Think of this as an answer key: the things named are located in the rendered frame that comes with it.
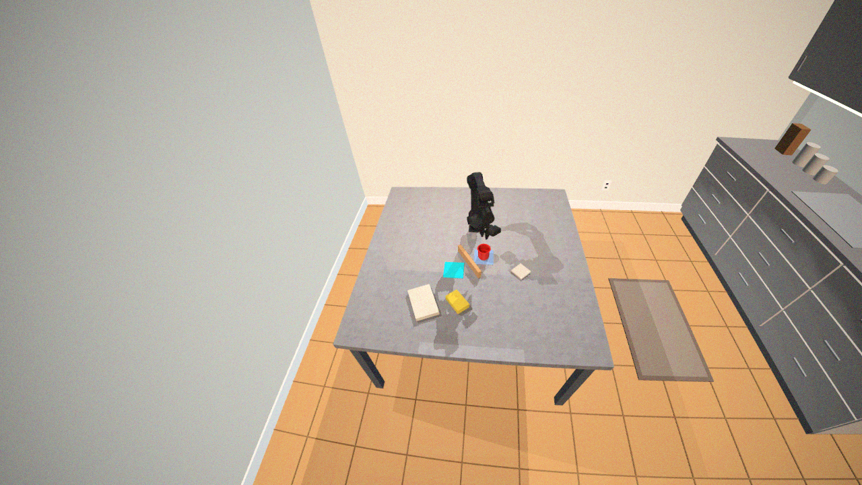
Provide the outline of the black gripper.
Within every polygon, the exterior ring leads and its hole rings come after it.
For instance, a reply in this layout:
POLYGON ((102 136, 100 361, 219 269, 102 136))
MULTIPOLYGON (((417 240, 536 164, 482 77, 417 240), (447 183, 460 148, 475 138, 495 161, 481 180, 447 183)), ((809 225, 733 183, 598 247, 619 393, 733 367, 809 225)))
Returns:
MULTIPOLYGON (((469 223, 472 223, 472 221, 474 221, 474 219, 477 218, 477 215, 479 215, 479 214, 475 214, 472 217, 470 217, 469 223)), ((479 215, 479 217, 482 219, 481 215, 479 215)), ((479 232, 480 232, 482 237, 484 236, 484 233, 486 233, 486 240, 487 240, 489 238, 489 236, 495 236, 495 234, 499 234, 501 232, 501 229, 498 227, 498 225, 486 224, 486 229, 483 229, 482 231, 479 231, 479 232)))

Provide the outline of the yellow block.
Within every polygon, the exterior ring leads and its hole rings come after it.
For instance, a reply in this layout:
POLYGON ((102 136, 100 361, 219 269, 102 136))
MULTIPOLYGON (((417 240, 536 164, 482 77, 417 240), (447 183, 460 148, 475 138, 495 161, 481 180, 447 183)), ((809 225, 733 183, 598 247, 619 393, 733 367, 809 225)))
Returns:
POLYGON ((458 314, 461 313, 461 311, 466 310, 466 308, 469 308, 470 306, 470 303, 466 301, 464 296, 462 296, 458 292, 458 290, 455 290, 454 292, 451 292, 449 295, 447 295, 446 300, 449 301, 450 305, 455 308, 455 311, 458 314))

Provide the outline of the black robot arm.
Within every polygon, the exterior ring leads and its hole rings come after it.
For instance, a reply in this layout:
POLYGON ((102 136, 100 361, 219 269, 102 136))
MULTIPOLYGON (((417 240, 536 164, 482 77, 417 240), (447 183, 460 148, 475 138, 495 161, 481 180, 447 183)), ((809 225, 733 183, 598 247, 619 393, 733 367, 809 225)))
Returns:
POLYGON ((471 189, 471 211, 469 217, 466 217, 468 225, 470 224, 469 232, 479 232, 486 229, 486 224, 491 224, 494 221, 492 213, 494 196, 484 184, 482 172, 472 172, 467 176, 466 181, 471 189), (477 218, 469 223, 469 218, 475 214, 481 215, 482 219, 477 215, 477 218))

